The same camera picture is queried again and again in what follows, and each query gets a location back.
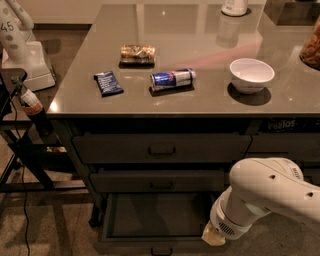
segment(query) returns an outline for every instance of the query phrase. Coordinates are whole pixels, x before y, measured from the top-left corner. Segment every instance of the white container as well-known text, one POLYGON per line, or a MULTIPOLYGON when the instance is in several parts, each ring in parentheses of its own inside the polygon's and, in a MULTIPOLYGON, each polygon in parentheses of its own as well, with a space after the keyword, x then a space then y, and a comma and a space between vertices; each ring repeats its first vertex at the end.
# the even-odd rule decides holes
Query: white container
POLYGON ((230 64, 232 84, 241 93, 255 93, 267 87, 274 78, 274 70, 256 59, 237 59, 230 64))
POLYGON ((248 0, 224 0, 221 11, 229 16, 242 16, 247 8, 248 0))

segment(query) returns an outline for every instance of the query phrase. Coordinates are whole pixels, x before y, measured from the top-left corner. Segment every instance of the power cord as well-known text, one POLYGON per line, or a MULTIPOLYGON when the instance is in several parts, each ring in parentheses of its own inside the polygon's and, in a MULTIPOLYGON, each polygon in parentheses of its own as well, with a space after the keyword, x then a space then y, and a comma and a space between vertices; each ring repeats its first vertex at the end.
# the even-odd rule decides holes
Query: power cord
MULTIPOLYGON (((10 101, 11 101, 11 105, 13 106, 14 108, 14 111, 15 111, 15 117, 14 117, 14 127, 15 127, 15 131, 18 135, 18 138, 19 140, 22 139, 20 133, 19 133, 19 130, 18 130, 18 125, 17 125, 17 120, 18 120, 18 111, 17 111, 17 108, 11 98, 11 95, 9 96, 10 97, 10 101)), ((22 177, 21 177, 21 181, 22 181, 22 186, 23 186, 23 190, 24 190, 24 193, 25 193, 25 197, 24 197, 24 202, 23 202, 23 212, 24 212, 24 215, 25 215, 25 218, 26 218, 26 229, 25 229, 25 233, 24 233, 24 240, 25 240, 25 244, 27 246, 27 250, 28 250, 28 256, 30 256, 30 246, 29 246, 29 242, 28 242, 28 230, 29 230, 29 217, 28 217, 28 213, 27 213, 27 199, 28 199, 28 191, 27 191, 27 188, 25 186, 25 182, 24 182, 24 175, 25 175, 25 165, 23 163, 21 163, 21 167, 22 167, 22 177)))

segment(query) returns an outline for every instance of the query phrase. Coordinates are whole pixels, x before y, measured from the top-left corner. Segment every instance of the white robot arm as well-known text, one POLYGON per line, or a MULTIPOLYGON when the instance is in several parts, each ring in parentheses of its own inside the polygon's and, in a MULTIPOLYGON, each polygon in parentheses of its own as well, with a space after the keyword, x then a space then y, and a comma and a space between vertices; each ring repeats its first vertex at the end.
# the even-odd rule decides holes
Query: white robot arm
POLYGON ((284 158, 248 158, 230 171, 230 186, 210 213, 218 244, 235 240, 259 218, 274 212, 320 231, 320 188, 303 181, 300 168, 284 158))
POLYGON ((25 85, 37 91, 54 86, 55 76, 41 42, 32 41, 33 26, 32 19, 16 0, 0 1, 2 69, 24 69, 27 72, 25 85))

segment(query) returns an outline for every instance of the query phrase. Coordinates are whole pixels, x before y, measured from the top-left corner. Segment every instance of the table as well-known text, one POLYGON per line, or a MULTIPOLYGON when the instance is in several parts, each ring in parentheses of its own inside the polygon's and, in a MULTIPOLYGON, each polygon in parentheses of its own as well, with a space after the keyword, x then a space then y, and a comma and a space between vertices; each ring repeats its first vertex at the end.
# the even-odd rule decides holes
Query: table
POLYGON ((48 116, 94 198, 91 225, 103 222, 99 252, 217 250, 202 228, 213 192, 244 157, 290 158, 317 183, 320 73, 298 56, 312 27, 276 26, 263 4, 238 18, 220 8, 104 5, 53 99, 48 116), (154 46, 155 66, 119 66, 124 44, 154 46), (234 89, 228 66, 242 57, 274 68, 270 87, 234 89), (188 67, 194 90, 150 94, 151 74, 188 67), (124 93, 102 98, 93 76, 111 70, 124 93))

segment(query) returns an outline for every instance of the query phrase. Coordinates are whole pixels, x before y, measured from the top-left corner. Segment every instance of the floor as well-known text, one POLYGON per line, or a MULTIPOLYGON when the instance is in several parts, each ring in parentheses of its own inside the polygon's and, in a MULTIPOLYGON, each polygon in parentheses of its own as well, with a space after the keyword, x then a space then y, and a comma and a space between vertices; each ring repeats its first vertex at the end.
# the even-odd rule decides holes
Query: floor
MULTIPOLYGON (((57 86, 38 94, 48 108, 66 74, 73 57, 83 42, 87 30, 36 29, 37 40, 43 43, 57 74, 57 86)), ((0 139, 0 174, 12 152, 0 139)), ((21 182, 23 168, 13 171, 10 181, 21 182)), ((48 171, 53 180, 70 180, 72 174, 48 171)), ((24 171, 25 182, 36 179, 24 171)), ((86 190, 68 192, 28 192, 0 194, 0 255, 28 255, 27 240, 32 256, 94 256, 93 244, 99 239, 98 228, 88 221, 92 201, 86 190)), ((271 214, 255 223, 241 239, 228 242, 214 253, 178 254, 180 256, 318 256, 320 235, 288 218, 271 214)))

